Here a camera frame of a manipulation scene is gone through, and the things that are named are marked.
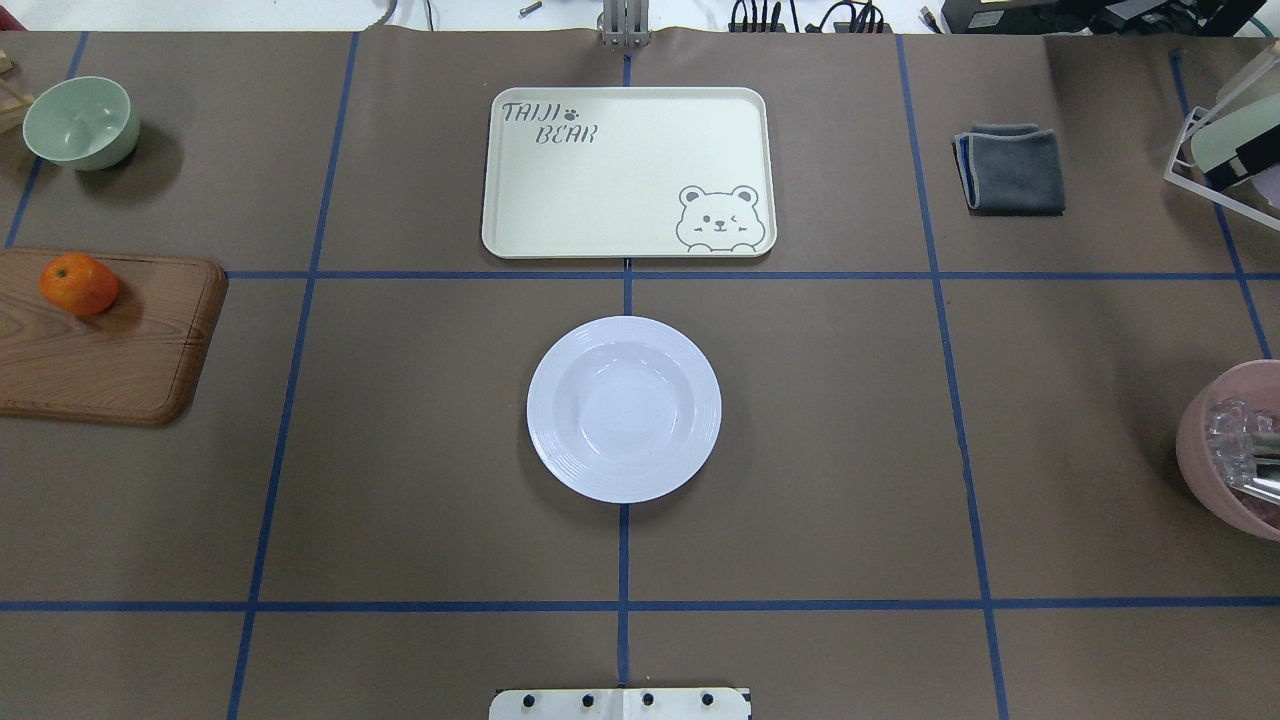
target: red object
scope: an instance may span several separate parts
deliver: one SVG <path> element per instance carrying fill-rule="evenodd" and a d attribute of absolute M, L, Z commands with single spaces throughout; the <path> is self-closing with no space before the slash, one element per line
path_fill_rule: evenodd
<path fill-rule="evenodd" d="M 4 9 L 4 5 L 0 5 L 0 29 L 27 29 L 27 28 L 22 27 L 22 23 L 18 22 L 18 18 L 10 15 L 9 10 Z"/>

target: orange fruit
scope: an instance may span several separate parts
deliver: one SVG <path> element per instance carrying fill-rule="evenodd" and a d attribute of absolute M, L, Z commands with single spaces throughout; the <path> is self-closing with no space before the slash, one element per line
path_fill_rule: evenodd
<path fill-rule="evenodd" d="M 40 274 L 40 295 L 72 315 L 96 315 L 115 302 L 120 281 L 88 255 L 68 252 L 45 265 Z"/>

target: white plate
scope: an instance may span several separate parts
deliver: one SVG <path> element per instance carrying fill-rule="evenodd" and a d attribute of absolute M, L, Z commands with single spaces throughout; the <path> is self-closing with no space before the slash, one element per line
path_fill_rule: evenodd
<path fill-rule="evenodd" d="M 480 236 L 499 258 L 754 258 L 773 247 L 746 87 L 513 87 L 489 111 Z"/>
<path fill-rule="evenodd" d="M 719 383 L 671 327 L 603 318 L 547 351 L 527 414 L 534 448 L 562 483 L 604 502 L 643 502 L 707 461 L 719 434 Z"/>

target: pink bowl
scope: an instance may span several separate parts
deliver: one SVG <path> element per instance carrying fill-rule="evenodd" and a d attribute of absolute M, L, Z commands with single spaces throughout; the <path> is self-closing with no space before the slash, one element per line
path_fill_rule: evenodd
<path fill-rule="evenodd" d="M 1196 396 L 1178 425 L 1178 466 L 1187 486 L 1211 512 L 1249 534 L 1280 542 L 1280 529 L 1240 505 L 1210 460 L 1204 421 L 1210 407 L 1229 397 L 1242 397 L 1251 407 L 1280 410 L 1280 360 L 1253 360 L 1236 365 Z"/>

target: bowl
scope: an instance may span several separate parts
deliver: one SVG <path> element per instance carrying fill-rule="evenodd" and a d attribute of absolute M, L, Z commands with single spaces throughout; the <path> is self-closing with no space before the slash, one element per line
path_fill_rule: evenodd
<path fill-rule="evenodd" d="M 1280 410 L 1280 360 L 1253 360 L 1236 365 L 1196 396 L 1178 425 L 1178 466 L 1187 486 L 1211 512 L 1252 536 L 1280 542 L 1280 529 L 1265 523 L 1236 500 L 1210 457 L 1204 423 L 1210 409 L 1229 397 L 1240 397 L 1251 407 Z"/>
<path fill-rule="evenodd" d="M 129 94 L 105 77 L 60 82 L 36 99 L 22 123 L 32 152 L 73 170 L 109 168 L 138 142 Z"/>

